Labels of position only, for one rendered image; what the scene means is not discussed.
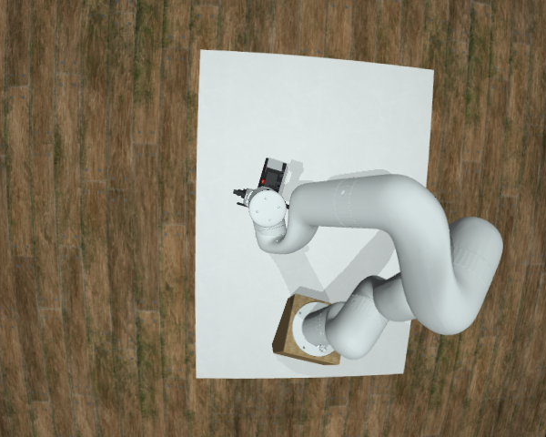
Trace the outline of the black power strip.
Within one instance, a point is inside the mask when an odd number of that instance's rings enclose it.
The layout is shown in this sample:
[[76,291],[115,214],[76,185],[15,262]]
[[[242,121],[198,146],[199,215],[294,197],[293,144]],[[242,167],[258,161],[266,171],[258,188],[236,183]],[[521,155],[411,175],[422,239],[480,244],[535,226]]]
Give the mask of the black power strip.
[[[267,166],[267,163],[268,163],[268,158],[266,158],[266,161],[265,161],[266,166]],[[259,180],[259,183],[258,183],[258,188],[259,188],[259,187],[263,187],[263,186],[264,186],[264,183],[265,183],[265,179],[266,179],[266,176],[267,176],[267,175],[265,174],[265,171],[266,171],[266,166],[265,166],[265,164],[264,164],[264,167],[263,167],[263,170],[262,170],[262,174],[261,174],[261,177],[260,177],[260,180]],[[287,164],[286,164],[286,163],[283,163],[280,177],[277,178],[276,185],[275,185],[275,187],[274,187],[274,190],[277,191],[277,193],[279,192],[279,188],[280,188],[280,185],[281,185],[281,182],[282,182],[282,178],[283,178],[283,176],[284,176],[284,172],[285,172],[286,166],[287,166]],[[244,204],[242,204],[242,203],[237,202],[237,204],[240,205],[240,206],[246,207],[246,206],[245,206]]]

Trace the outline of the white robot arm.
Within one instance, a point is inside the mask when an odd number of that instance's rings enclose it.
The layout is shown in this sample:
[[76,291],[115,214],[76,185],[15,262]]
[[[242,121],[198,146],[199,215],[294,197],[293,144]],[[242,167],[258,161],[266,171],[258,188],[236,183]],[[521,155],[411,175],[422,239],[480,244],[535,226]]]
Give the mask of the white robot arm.
[[389,320],[417,319],[442,335],[460,333],[474,322],[503,250],[501,234],[489,221],[464,217],[448,224],[441,204],[417,180],[386,174],[296,187],[286,228],[286,202],[274,190],[282,166],[268,158],[264,187],[246,200],[263,251],[296,252],[319,226],[381,229],[393,240],[400,270],[389,279],[366,277],[347,301],[302,306],[291,326],[301,350],[312,356],[336,351],[357,360],[369,353]]

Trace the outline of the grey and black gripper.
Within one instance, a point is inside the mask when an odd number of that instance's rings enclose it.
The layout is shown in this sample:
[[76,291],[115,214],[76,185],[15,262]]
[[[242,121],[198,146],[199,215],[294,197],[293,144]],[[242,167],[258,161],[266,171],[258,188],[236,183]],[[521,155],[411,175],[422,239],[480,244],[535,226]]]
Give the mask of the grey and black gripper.
[[[254,190],[254,189],[252,189],[252,188],[247,188],[247,189],[244,189],[244,188],[243,188],[243,190],[241,190],[241,189],[238,189],[238,190],[234,189],[233,194],[236,194],[236,195],[238,195],[238,196],[241,196],[241,197],[244,199],[244,200],[243,200],[244,205],[248,207],[248,204],[246,204],[246,200],[247,200],[247,198],[249,198],[249,196],[250,196],[250,194],[253,192],[253,190]],[[242,191],[242,192],[241,192],[241,191]],[[288,205],[287,203],[286,203],[286,206],[287,206],[287,209],[288,209],[288,208],[289,208],[289,205]]]

